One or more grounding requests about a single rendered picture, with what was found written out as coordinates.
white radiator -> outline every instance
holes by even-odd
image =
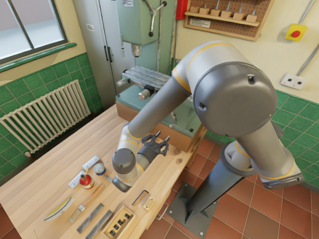
[[[90,114],[75,80],[1,117],[0,123],[34,153]]]

brush handle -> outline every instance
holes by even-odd
[[[104,184],[101,184],[95,191],[94,193],[92,193],[92,195],[84,202],[82,203],[82,205],[84,207],[86,207],[91,201],[92,199],[102,190],[102,188],[104,187]]]

machine base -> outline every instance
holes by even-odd
[[[196,190],[196,188],[184,182],[166,214],[186,227],[199,238],[204,239],[210,222],[213,219],[213,215],[215,213],[218,202],[214,202],[215,204],[210,205],[205,210],[209,218],[204,216],[202,213],[198,213],[196,215],[191,215],[185,223],[185,220],[187,218],[185,201],[190,199],[194,195]]]

window sill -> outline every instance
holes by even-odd
[[[65,45],[58,46],[58,47],[55,47],[55,48],[50,49],[50,50],[47,50],[47,51],[43,51],[43,52],[34,54],[34,55],[32,55],[32,56],[28,56],[28,57],[19,59],[19,60],[17,60],[17,61],[14,61],[14,62],[11,62],[11,63],[8,63],[8,64],[5,64],[5,65],[3,65],[3,66],[0,66],[0,73],[3,72],[3,71],[7,71],[7,70],[9,70],[9,69],[12,69],[12,68],[14,68],[14,67],[20,66],[20,65],[22,65],[22,64],[28,63],[28,62],[30,62],[30,61],[34,61],[34,60],[37,60],[37,59],[39,59],[39,58],[42,58],[42,57],[45,57],[45,56],[54,54],[54,53],[56,53],[56,52],[63,51],[63,50],[65,50],[65,49],[74,47],[74,46],[76,46],[76,45],[77,45],[76,43],[65,44]]]

yellow wall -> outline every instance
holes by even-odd
[[[209,40],[228,41],[264,71],[277,90],[319,103],[319,53],[300,75],[309,80],[301,91],[280,84],[286,73],[297,74],[319,44],[319,1],[315,1],[303,22],[308,30],[301,41],[285,39],[289,26],[299,22],[309,2],[310,0],[275,0],[256,42],[185,28],[185,20],[180,20],[176,58],[183,58],[192,48]]]
[[[54,53],[49,56],[31,61],[21,66],[0,73],[0,86],[16,80],[50,65],[65,61],[71,57],[86,52],[82,32],[72,0],[55,0],[65,34],[69,43],[75,42],[77,46]]]

